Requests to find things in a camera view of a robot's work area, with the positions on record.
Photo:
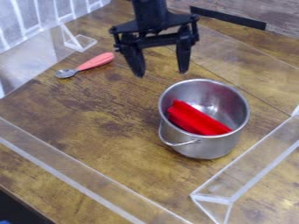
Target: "pot handle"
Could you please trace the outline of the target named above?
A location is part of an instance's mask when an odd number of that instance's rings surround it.
[[[159,137],[160,137],[160,140],[163,141],[164,144],[167,144],[168,146],[181,146],[181,145],[185,145],[185,144],[195,144],[195,143],[200,143],[201,140],[200,139],[193,139],[185,143],[169,143],[168,141],[164,140],[164,137],[163,137],[163,128],[161,128],[161,124],[160,124],[160,127],[159,127]]]

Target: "pot rim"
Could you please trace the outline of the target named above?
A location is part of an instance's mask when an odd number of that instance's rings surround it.
[[[197,134],[192,134],[191,132],[187,132],[185,130],[177,128],[167,119],[167,117],[164,116],[164,112],[161,110],[161,104],[163,104],[163,98],[165,96],[165,94],[169,92],[169,90],[172,88],[175,88],[176,86],[180,86],[183,83],[187,83],[187,82],[195,82],[195,81],[204,81],[204,82],[212,82],[218,85],[222,85],[223,87],[228,88],[238,96],[239,98],[242,99],[242,101],[244,102],[246,104],[246,108],[247,108],[247,117],[244,119],[244,122],[239,125],[239,127],[236,129],[234,129],[230,133],[226,133],[226,134],[222,134],[222,135],[216,135],[216,136],[204,136],[204,135],[197,135]],[[247,98],[243,96],[243,94],[238,91],[238,89],[232,86],[230,86],[228,84],[220,82],[220,81],[216,81],[216,80],[209,80],[209,79],[189,79],[189,80],[183,80],[183,81],[179,81],[176,82],[175,84],[172,84],[164,91],[163,91],[163,94],[160,95],[160,98],[159,98],[159,102],[157,102],[157,108],[159,108],[159,114],[160,114],[160,117],[163,118],[163,121],[175,129],[177,130],[179,132],[181,132],[183,134],[185,134],[187,136],[189,137],[196,137],[196,138],[219,138],[219,137],[226,137],[226,136],[230,136],[230,135],[234,135],[238,131],[240,131],[244,126],[247,125],[248,123],[248,118],[250,118],[250,106],[248,106],[248,100]]]

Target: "spoon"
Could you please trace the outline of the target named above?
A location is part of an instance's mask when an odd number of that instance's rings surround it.
[[[88,60],[75,69],[64,69],[56,72],[56,77],[60,79],[67,79],[75,75],[76,72],[91,69],[92,67],[100,67],[111,62],[115,58],[115,54],[112,52],[104,52],[93,59]]]

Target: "metal pot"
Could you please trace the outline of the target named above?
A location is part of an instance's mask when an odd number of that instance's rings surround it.
[[[173,100],[191,104],[208,116],[232,128],[224,135],[195,135],[167,119],[167,109]],[[240,132],[248,123],[248,101],[240,92],[215,80],[185,80],[169,86],[159,99],[161,123],[159,137],[175,151],[189,158],[212,159],[223,157],[235,147]]]

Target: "wooden table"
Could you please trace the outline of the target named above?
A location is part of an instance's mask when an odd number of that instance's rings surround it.
[[[213,79],[235,86],[199,66],[196,59],[191,62],[188,73],[179,75],[172,48],[157,47],[144,51],[147,71],[143,79],[132,75],[119,53],[111,64],[71,79],[59,80],[53,76],[56,70],[75,67],[97,54],[113,51],[108,28],[129,18],[131,3],[115,0],[104,9],[76,19],[71,23],[72,28],[96,38],[97,45],[84,53],[73,53],[9,94],[0,101],[0,115],[184,219],[211,223],[192,204],[189,193],[284,121],[294,102],[299,102],[299,95],[291,94],[291,99],[279,99],[280,90],[274,85],[274,88],[267,88],[275,93],[274,101],[240,87],[250,103],[251,118],[234,151],[212,160],[189,159],[179,155],[164,146],[156,134],[160,122],[156,104],[161,92],[175,82],[192,78]],[[298,40],[216,20],[203,19],[201,23],[299,66]],[[251,87],[259,82],[252,80]],[[284,102],[287,109],[274,102]],[[258,203],[263,210],[242,207],[240,204],[244,222],[267,222],[263,212],[276,213],[274,207],[278,201],[284,202],[286,211],[291,210],[287,216],[282,214],[279,217],[283,220],[287,217],[287,222],[295,221],[299,207],[299,193],[295,191],[299,186],[295,169],[298,157],[296,152],[279,166],[278,173],[268,175],[266,182],[250,190],[246,200],[254,205]],[[125,219],[3,145],[0,160],[3,189],[56,223],[127,223]],[[275,189],[282,183],[283,187],[292,187],[291,192]]]

